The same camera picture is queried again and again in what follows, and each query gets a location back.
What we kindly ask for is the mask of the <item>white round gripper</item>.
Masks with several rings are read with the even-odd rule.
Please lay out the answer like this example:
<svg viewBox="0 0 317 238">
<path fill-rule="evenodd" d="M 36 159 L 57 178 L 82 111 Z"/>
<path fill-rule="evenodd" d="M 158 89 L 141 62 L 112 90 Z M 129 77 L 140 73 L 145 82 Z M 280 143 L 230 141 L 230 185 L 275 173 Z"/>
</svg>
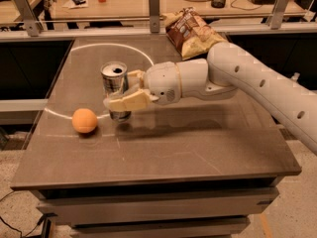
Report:
<svg viewBox="0 0 317 238">
<path fill-rule="evenodd" d="M 109 95 L 104 99 L 108 110 L 137 111 L 147 108 L 152 102 L 159 105 L 176 103 L 181 97 L 180 74 L 176 64 L 170 61 L 157 63 L 146 73 L 139 69 L 130 71 L 128 86 L 130 91 L 136 92 L 121 96 Z"/>
</svg>

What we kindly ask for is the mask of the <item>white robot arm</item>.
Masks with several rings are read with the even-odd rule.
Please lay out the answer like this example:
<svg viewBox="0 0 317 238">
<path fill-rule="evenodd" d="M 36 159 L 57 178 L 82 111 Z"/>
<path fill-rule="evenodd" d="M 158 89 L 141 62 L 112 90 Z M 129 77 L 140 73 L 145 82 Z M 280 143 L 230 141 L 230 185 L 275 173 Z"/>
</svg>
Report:
<svg viewBox="0 0 317 238">
<path fill-rule="evenodd" d="M 136 111 L 182 98 L 229 98 L 237 89 L 249 94 L 308 149 L 317 154 L 317 94 L 272 70 L 239 46 L 214 45 L 206 59 L 157 63 L 128 73 L 125 92 L 108 94 L 110 111 Z"/>
</svg>

